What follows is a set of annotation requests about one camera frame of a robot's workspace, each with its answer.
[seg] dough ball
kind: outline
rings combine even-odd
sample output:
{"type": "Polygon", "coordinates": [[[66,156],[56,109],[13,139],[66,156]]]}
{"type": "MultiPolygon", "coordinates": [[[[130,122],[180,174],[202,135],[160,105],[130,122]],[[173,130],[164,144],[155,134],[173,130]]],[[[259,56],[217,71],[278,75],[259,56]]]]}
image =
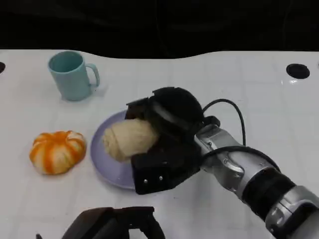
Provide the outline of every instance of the dough ball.
{"type": "Polygon", "coordinates": [[[103,135],[106,152],[119,162],[146,153],[158,140],[151,124],[141,119],[126,119],[107,128],[103,135]]]}

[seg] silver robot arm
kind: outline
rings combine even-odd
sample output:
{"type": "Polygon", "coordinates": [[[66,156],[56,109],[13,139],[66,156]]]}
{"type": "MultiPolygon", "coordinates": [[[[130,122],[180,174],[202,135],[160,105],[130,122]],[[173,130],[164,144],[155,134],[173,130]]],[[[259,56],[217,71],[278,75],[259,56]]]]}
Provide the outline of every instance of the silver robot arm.
{"type": "MultiPolygon", "coordinates": [[[[208,125],[194,138],[202,154],[242,146],[227,131],[208,125]]],[[[259,216],[277,239],[319,239],[319,198],[283,175],[271,160],[251,152],[224,151],[202,169],[259,216]]]]}

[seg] light blue mug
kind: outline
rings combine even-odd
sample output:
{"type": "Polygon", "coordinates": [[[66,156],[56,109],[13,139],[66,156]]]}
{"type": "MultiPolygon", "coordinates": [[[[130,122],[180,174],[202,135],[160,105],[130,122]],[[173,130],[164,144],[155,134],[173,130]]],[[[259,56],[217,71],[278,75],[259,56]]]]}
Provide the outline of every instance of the light blue mug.
{"type": "Polygon", "coordinates": [[[63,51],[52,56],[48,67],[62,97],[69,101],[80,101],[92,94],[86,67],[91,68],[95,74],[94,86],[100,84],[96,66],[85,64],[82,55],[74,51],[63,51]]]}

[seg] small pumpkin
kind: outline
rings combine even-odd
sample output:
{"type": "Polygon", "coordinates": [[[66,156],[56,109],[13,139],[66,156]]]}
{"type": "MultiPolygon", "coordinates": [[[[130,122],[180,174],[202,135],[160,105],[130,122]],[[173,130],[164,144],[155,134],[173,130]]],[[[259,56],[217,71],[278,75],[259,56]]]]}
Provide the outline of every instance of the small pumpkin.
{"type": "Polygon", "coordinates": [[[82,134],[57,131],[36,137],[29,157],[39,172],[60,174],[81,161],[85,152],[86,142],[82,134]]]}

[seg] light purple plate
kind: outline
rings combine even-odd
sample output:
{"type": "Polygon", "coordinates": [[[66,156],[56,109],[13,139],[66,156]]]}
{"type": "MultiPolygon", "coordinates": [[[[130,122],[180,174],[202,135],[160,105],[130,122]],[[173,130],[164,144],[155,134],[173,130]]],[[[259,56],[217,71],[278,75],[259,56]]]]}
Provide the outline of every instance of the light purple plate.
{"type": "Polygon", "coordinates": [[[123,121],[126,111],[119,112],[104,121],[95,132],[91,143],[93,164],[104,180],[120,188],[135,189],[130,162],[119,163],[105,152],[102,142],[104,130],[112,124],[123,121]]]}

